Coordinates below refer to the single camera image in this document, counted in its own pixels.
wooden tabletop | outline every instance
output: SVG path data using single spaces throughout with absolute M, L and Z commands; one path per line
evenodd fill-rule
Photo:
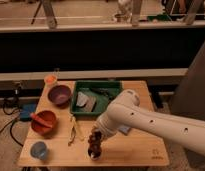
M 74 81 L 62 81 L 59 84 L 68 85 L 73 92 Z M 123 81 L 124 89 L 137 91 L 140 106 L 153 110 L 147 85 L 144 81 Z M 117 133 L 114 137 L 102 143 L 102 155 L 97 161 L 92 161 L 88 154 L 88 137 L 95 119 L 78 119 L 78 124 L 85 136 L 84 141 L 76 137 L 71 146 L 70 138 L 70 105 L 67 108 L 55 107 L 47 98 L 48 88 L 45 87 L 40 97 L 36 112 L 53 111 L 58 119 L 55 130 L 47 137 L 42 137 L 31 128 L 28 131 L 22 152 L 18 161 L 19 166 L 166 166 L 169 164 L 163 139 L 141 130 L 132 129 L 128 136 Z M 44 141 L 49 149 L 48 157 L 41 161 L 31 157 L 30 148 L 37 141 Z

red bowl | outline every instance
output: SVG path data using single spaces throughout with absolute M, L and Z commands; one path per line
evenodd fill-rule
M 31 128 L 40 135 L 44 135 L 44 134 L 51 132 L 57 122 L 56 115 L 52 111 L 48 111 L 48 110 L 41 111 L 37 113 L 36 115 L 38 115 L 41 119 L 43 119 L 45 122 L 50 124 L 51 127 L 46 127 L 43 124 L 40 124 L 39 122 L 35 120 L 32 120 Z
M 65 85 L 55 86 L 48 93 L 48 99 L 57 106 L 66 104 L 70 98 L 71 89 Z

tray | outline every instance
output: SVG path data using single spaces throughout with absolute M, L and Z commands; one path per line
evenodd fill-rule
M 72 114 L 78 116 L 94 116 L 100 115 L 106 110 L 111 100 L 103 94 L 93 92 L 90 88 L 107 90 L 110 95 L 116 97 L 122 91 L 122 83 L 120 81 L 76 81 L 70 107 Z M 82 107 L 76 106 L 78 92 L 96 98 L 96 104 L 91 112 L 85 112 Z

cup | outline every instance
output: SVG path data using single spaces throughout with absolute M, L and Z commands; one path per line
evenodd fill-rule
M 44 82 L 48 88 L 52 88 L 57 85 L 57 76 L 53 74 L 49 74 L 45 76 Z
M 32 145 L 30 154 L 32 157 L 45 160 L 48 155 L 48 149 L 44 142 L 38 141 L 35 144 Z

purple bowl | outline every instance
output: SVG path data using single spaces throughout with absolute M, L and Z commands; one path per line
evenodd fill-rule
M 48 99 L 57 106 L 66 104 L 70 98 L 71 89 L 65 85 L 57 85 L 48 93 Z

